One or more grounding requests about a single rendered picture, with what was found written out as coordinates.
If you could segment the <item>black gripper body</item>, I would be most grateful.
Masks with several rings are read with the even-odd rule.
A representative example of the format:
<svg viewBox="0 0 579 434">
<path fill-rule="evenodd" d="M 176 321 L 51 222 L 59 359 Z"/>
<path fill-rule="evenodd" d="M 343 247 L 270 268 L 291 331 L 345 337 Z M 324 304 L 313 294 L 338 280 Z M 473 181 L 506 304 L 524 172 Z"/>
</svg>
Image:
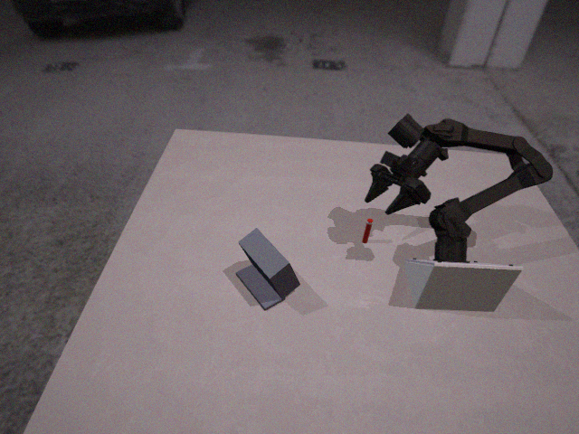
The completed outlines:
<svg viewBox="0 0 579 434">
<path fill-rule="evenodd" d="M 425 183 L 418 178 L 421 175 L 427 175 L 426 170 L 428 169 L 428 166 L 419 156 L 415 154 L 410 154 L 408 156 L 412 159 L 412 161 L 416 161 L 416 163 L 412 172 L 406 179 L 402 176 L 404 171 L 400 172 L 392 169 L 392 173 L 390 173 L 390 171 L 384 165 L 374 164 L 370 170 L 378 174 L 387 186 L 392 184 L 401 186 L 402 184 L 408 187 L 421 203 L 426 204 L 431 199 L 432 193 L 425 185 Z"/>
</svg>

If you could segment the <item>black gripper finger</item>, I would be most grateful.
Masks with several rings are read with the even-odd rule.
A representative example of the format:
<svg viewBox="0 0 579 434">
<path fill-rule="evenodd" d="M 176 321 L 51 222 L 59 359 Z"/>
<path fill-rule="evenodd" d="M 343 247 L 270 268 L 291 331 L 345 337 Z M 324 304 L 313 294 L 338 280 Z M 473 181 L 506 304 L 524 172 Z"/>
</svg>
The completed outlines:
<svg viewBox="0 0 579 434">
<path fill-rule="evenodd" d="M 385 211 L 386 214 L 391 214 L 393 212 L 400 211 L 404 208 L 421 204 L 420 201 L 416 198 L 413 192 L 406 186 L 400 186 L 399 194 L 394 198 L 394 200 L 390 203 L 390 206 Z"/>
<path fill-rule="evenodd" d="M 373 176 L 373 182 L 365 198 L 366 203 L 373 201 L 376 197 L 388 190 L 387 185 L 378 174 L 372 172 L 371 175 Z"/>
</svg>

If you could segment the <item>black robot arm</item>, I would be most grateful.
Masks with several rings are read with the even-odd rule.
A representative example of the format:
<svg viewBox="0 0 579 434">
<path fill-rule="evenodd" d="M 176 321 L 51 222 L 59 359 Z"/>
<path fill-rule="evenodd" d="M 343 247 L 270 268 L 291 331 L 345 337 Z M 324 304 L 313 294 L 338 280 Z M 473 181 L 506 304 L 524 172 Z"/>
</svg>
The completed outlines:
<svg viewBox="0 0 579 434">
<path fill-rule="evenodd" d="M 439 158 L 444 161 L 449 158 L 448 148 L 453 146 L 471 146 L 504 153 L 514 172 L 511 175 L 486 190 L 472 195 L 460 202 L 459 197 L 436 205 L 430 213 L 429 222 L 435 230 L 437 242 L 434 243 L 434 259 L 449 262 L 465 262 L 467 254 L 467 238 L 471 228 L 465 222 L 469 217 L 500 199 L 511 194 L 549 181 L 553 177 L 553 168 L 545 157 L 525 138 L 509 136 L 472 129 L 452 119 L 444 119 L 437 124 L 422 128 L 408 113 L 388 133 L 403 149 L 410 149 L 420 140 L 421 143 L 411 152 L 419 156 L 428 168 Z M 522 157 L 529 164 L 525 164 Z M 409 156 L 397 156 L 385 150 L 381 164 L 403 172 L 407 178 L 412 172 L 416 161 Z"/>
</svg>

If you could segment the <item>red peg with white band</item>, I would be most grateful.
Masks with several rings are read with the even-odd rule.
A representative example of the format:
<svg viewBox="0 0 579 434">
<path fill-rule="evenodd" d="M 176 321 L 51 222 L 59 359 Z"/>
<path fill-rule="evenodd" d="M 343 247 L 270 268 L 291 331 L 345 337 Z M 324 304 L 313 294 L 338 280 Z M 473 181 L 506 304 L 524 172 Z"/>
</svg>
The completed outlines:
<svg viewBox="0 0 579 434">
<path fill-rule="evenodd" d="M 363 238 L 363 243 L 367 243 L 368 242 L 368 238 L 369 238 L 369 234 L 372 228 L 372 224 L 373 224 L 373 220 L 372 219 L 368 219 L 367 220 L 367 224 L 365 227 L 365 234 L 364 234 L 364 238 Z"/>
</svg>

